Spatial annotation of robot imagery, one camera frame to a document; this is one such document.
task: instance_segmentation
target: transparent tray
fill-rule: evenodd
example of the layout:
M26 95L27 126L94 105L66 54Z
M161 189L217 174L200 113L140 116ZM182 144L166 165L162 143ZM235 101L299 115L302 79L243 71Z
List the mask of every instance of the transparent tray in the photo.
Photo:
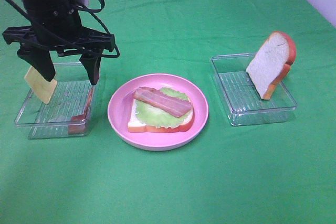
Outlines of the transparent tray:
M283 82L270 100L262 100L246 68L255 53L211 58L214 79L226 115L233 126L285 122L294 117L297 103Z
M90 84L80 62L54 66L57 86L50 102L44 104L30 89L15 119L15 126L27 131L28 138L84 136L90 131L98 84Z

